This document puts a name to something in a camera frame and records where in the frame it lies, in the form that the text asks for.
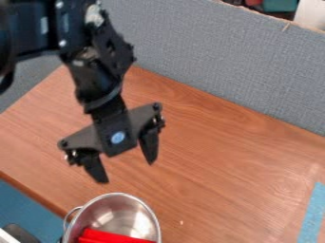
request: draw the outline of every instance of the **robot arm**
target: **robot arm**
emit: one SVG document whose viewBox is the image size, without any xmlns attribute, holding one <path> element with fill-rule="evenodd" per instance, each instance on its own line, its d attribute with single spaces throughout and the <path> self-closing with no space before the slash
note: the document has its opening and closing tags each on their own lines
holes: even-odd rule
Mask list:
<svg viewBox="0 0 325 243">
<path fill-rule="evenodd" d="M 159 103 L 127 110 L 120 93 L 123 76 L 135 61 L 134 48 L 115 32 L 98 1 L 16 0 L 0 4 L 0 93 L 13 81 L 16 62 L 44 54 L 60 56 L 76 99 L 92 118 L 92 125 L 62 139 L 59 148 L 70 164 L 84 166 L 98 182 L 108 182 L 99 154 L 112 157 L 139 141 L 151 164 L 165 121 Z"/>
</svg>

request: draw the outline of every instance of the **blue floor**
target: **blue floor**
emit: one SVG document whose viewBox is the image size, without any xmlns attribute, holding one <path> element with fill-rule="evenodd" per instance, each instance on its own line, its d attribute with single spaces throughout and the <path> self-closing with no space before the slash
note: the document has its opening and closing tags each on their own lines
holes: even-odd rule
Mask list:
<svg viewBox="0 0 325 243">
<path fill-rule="evenodd" d="M 63 220 L 0 179 L 0 228 L 15 223 L 42 243 L 56 243 L 63 235 Z"/>
</svg>

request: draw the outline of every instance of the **red object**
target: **red object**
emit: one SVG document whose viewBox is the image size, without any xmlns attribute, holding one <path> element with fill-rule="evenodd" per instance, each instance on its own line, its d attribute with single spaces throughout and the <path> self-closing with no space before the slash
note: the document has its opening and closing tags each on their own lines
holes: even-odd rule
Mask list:
<svg viewBox="0 0 325 243">
<path fill-rule="evenodd" d="M 79 237 L 79 243 L 155 243 L 155 241 L 86 229 Z"/>
<path fill-rule="evenodd" d="M 78 242 L 79 243 L 108 243 L 111 241 L 98 241 L 95 239 L 87 239 L 87 238 L 79 237 Z"/>
<path fill-rule="evenodd" d="M 262 0 L 245 0 L 248 6 L 262 4 Z"/>
</svg>

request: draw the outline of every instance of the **table surface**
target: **table surface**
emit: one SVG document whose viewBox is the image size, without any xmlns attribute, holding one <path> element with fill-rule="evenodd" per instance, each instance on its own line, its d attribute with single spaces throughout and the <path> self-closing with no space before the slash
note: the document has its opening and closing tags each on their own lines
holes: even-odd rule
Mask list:
<svg viewBox="0 0 325 243">
<path fill-rule="evenodd" d="M 129 107 L 163 103 L 153 166 L 139 148 L 104 158 L 106 185 L 68 167 L 56 143 L 90 118 L 60 67 L 0 116 L 0 178 L 59 215 L 110 192 L 141 197 L 165 243 L 296 242 L 314 183 L 325 182 L 325 139 L 139 67 L 123 97 Z"/>
</svg>

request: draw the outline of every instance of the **stainless steel pot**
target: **stainless steel pot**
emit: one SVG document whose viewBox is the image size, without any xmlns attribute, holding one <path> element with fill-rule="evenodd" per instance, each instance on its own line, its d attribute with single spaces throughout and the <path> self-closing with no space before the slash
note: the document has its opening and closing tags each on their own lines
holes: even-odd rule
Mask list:
<svg viewBox="0 0 325 243">
<path fill-rule="evenodd" d="M 66 220 L 78 210 L 66 227 Z M 70 211 L 63 223 L 63 243 L 76 243 L 84 228 L 162 243 L 159 221 L 153 210 L 141 199 L 123 193 L 102 195 Z"/>
</svg>

